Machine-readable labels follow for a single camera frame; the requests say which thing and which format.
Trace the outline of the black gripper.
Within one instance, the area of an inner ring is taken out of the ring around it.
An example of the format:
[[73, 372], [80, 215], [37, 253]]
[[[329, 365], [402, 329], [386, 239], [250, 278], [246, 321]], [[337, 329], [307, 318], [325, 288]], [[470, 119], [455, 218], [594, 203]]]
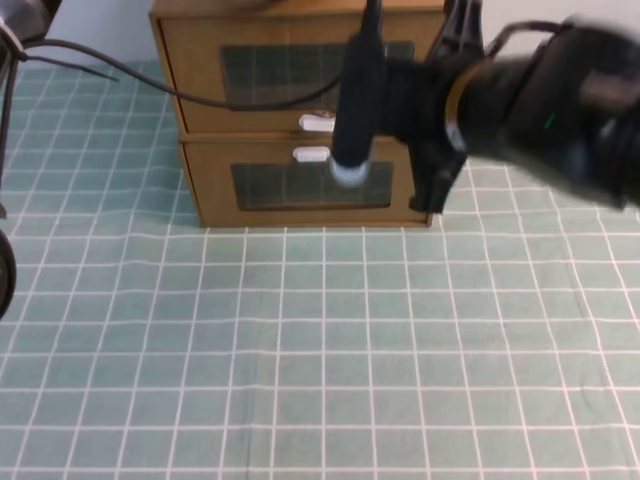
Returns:
[[455, 77], [484, 56], [480, 1], [447, 1], [426, 57], [389, 60], [381, 131], [408, 148], [415, 193], [411, 210], [441, 214], [466, 162], [450, 143], [445, 104]]

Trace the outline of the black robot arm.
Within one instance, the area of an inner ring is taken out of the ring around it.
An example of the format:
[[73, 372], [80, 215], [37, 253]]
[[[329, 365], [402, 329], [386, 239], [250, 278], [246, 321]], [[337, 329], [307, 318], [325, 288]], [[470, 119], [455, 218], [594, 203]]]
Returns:
[[514, 22], [490, 44], [478, 1], [448, 1], [423, 61], [387, 64], [381, 131], [408, 146], [416, 210], [441, 212], [470, 157], [613, 209], [639, 204], [639, 40]]

